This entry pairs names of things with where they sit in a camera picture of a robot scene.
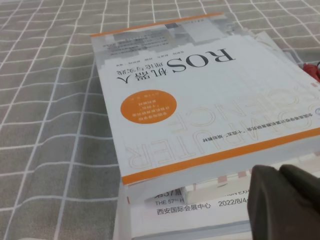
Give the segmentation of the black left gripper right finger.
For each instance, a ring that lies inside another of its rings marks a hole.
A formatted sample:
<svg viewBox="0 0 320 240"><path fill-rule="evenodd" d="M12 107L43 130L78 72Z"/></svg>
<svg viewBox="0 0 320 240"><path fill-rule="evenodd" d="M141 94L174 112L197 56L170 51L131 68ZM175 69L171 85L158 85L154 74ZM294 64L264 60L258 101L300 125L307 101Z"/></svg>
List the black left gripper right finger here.
<svg viewBox="0 0 320 240"><path fill-rule="evenodd" d="M320 179L297 166L282 165L279 172L297 193L308 200L315 210L320 209Z"/></svg>

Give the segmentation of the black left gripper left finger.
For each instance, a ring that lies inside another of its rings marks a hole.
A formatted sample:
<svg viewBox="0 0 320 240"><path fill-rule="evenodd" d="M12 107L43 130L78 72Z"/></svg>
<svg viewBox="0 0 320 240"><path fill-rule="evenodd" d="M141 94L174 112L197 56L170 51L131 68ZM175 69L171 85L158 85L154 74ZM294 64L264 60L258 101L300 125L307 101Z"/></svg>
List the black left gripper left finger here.
<svg viewBox="0 0 320 240"><path fill-rule="evenodd" d="M252 168L247 211L254 240L318 240L320 210L271 166Z"/></svg>

